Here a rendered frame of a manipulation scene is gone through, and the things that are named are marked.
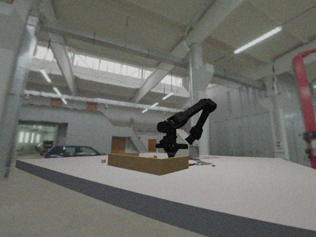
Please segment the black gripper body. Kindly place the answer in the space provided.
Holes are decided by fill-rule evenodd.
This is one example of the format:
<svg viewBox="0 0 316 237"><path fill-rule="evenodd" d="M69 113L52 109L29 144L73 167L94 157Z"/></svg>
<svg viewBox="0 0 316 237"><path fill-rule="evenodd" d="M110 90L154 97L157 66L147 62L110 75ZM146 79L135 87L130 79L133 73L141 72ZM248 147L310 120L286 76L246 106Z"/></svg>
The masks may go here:
<svg viewBox="0 0 316 237"><path fill-rule="evenodd" d="M160 147L160 144L156 144L156 148L164 148L164 149L172 149L172 150L178 150L178 149L188 149L188 145L187 144L177 144L176 143L176 134L166 134L165 137L168 138L168 136L170 135L170 137L172 137L173 139L173 143L170 144L170 146L164 146L164 147ZM172 146L174 145L174 146Z"/></svg>

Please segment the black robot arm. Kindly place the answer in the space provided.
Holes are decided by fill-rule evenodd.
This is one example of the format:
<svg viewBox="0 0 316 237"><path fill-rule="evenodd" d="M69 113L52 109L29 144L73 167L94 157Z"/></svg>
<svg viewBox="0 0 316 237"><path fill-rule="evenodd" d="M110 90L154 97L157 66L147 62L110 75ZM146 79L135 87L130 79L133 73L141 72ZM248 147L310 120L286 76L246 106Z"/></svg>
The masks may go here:
<svg viewBox="0 0 316 237"><path fill-rule="evenodd" d="M191 118L199 111L203 110L196 126L192 127L192 129L190 130L190 135L188 136L188 138L185 139L190 145L192 145L195 140L199 140L201 138L203 125L210 112L213 112L216 108L217 104L211 99L200 99L198 103L196 103L186 111L178 112L169 117L167 121L165 120L164 122L159 122L157 124L157 130L166 134L176 134L176 129L183 127L187 123L189 118ZM167 147L173 143L173 139L172 137L170 137L170 135L168 136L168 138L163 136L163 139L160 140L159 143L160 147Z"/></svg>

